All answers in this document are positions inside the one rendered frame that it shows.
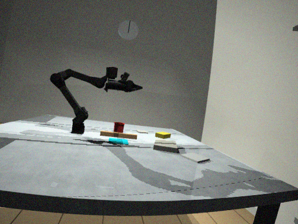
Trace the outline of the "tan flat bar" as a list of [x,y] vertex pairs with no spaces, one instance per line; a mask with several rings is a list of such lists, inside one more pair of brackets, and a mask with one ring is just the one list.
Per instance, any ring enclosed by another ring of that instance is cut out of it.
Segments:
[[100,136],[111,136],[111,137],[119,137],[119,138],[123,138],[123,139],[135,139],[135,140],[137,140],[137,135],[134,135],[134,134],[108,132],[108,131],[105,131],[105,130],[102,130],[100,132]]

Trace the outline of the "yellow flat block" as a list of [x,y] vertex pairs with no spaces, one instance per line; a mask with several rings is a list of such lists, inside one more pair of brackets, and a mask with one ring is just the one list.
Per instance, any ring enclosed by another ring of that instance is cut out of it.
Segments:
[[158,133],[155,133],[155,137],[158,137],[161,139],[167,139],[167,138],[171,138],[171,134],[166,132],[158,132]]

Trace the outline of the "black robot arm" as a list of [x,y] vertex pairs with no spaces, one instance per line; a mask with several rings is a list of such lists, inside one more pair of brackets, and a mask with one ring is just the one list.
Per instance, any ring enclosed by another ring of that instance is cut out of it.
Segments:
[[[66,97],[66,100],[69,104],[73,107],[73,111],[75,114],[75,118],[72,119],[72,131],[71,133],[77,133],[82,135],[85,131],[84,121],[88,118],[88,111],[85,107],[81,107],[73,97],[73,95],[68,90],[67,86],[65,85],[65,80],[69,77],[74,77],[76,79],[80,79],[86,81],[97,88],[104,88],[107,92],[108,89],[116,89],[116,80],[109,80],[117,78],[117,70],[118,68],[115,67],[106,67],[106,75],[102,78],[91,77],[88,75],[84,75],[80,72],[76,72],[72,69],[65,70],[63,72],[54,73],[50,77],[50,81],[63,93],[63,96]],[[107,83],[106,83],[107,81]]]

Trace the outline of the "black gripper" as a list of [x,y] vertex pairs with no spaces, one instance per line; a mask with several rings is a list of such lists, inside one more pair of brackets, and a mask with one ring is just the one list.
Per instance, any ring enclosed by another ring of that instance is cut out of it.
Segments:
[[132,92],[139,89],[143,89],[143,87],[136,85],[133,81],[128,80],[126,83],[120,82],[119,80],[116,83],[116,90],[121,90],[125,92]]

